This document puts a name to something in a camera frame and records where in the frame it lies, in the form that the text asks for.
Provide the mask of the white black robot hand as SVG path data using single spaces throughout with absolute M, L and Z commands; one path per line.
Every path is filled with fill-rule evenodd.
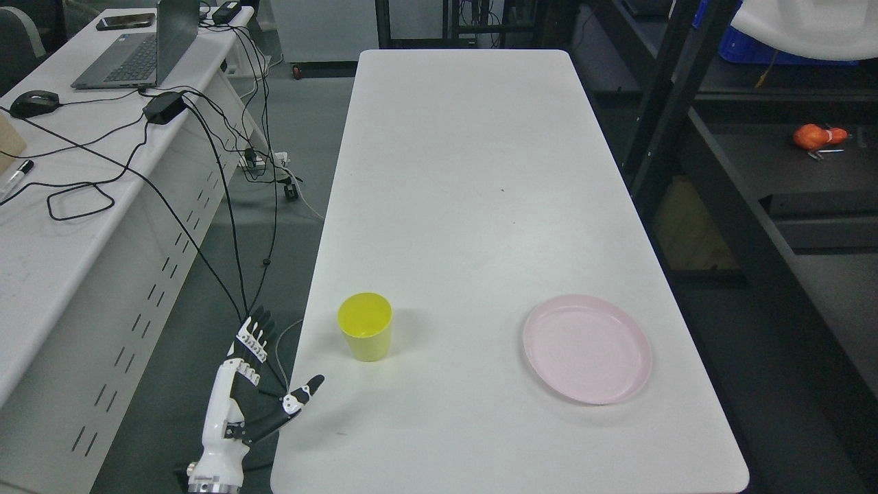
M 270 344 L 276 339 L 272 312 L 255 307 L 217 368 L 202 428 L 202 454 L 186 468 L 188 493 L 238 493 L 251 446 L 296 418 L 325 381 L 324 375 L 314 375 L 304 386 L 278 396 L 269 412 L 257 412 L 261 378 L 276 374 L 269 363 Z

